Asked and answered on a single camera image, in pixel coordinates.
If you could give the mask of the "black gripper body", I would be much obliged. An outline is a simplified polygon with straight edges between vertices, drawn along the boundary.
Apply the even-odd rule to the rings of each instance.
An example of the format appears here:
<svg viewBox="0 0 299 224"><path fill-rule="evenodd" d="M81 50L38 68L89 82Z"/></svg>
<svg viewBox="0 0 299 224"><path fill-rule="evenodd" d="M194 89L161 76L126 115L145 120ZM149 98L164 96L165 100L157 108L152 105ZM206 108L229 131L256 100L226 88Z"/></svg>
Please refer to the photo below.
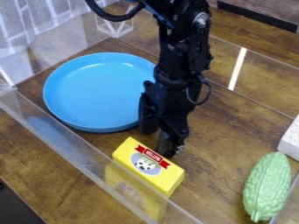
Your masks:
<svg viewBox="0 0 299 224"><path fill-rule="evenodd" d="M197 74L188 74L177 79L170 78L158 68L153 70L153 81L144 82L145 94L157 129L169 134L189 135L186 116L201 104L201 78Z"/></svg>

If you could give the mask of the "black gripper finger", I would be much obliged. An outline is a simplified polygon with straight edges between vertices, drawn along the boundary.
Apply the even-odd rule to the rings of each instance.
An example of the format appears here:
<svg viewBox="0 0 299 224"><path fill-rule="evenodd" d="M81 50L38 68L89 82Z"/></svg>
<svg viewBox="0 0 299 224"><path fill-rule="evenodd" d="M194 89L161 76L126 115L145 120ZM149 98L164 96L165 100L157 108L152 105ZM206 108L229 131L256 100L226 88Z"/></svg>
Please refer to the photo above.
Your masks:
<svg viewBox="0 0 299 224"><path fill-rule="evenodd" d="M173 157L184 151L185 136L169 134L161 131L157 137L157 145L154 151L165 158Z"/></svg>
<svg viewBox="0 0 299 224"><path fill-rule="evenodd" d="M137 114L140 133L144 135L153 134L157 131L157 123L145 94L140 96Z"/></svg>

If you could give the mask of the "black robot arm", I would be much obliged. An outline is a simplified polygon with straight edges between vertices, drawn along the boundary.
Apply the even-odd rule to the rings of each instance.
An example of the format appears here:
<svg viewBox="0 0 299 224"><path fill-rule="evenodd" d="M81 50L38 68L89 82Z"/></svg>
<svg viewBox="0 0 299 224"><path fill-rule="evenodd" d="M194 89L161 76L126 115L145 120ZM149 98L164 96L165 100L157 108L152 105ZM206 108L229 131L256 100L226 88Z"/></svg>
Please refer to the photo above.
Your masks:
<svg viewBox="0 0 299 224"><path fill-rule="evenodd" d="M205 0L141 0L158 25L158 62L153 80L144 82L138 130L158 133L156 152L169 158L184 150L186 117L208 96L202 72L210 68L210 12Z"/></svg>

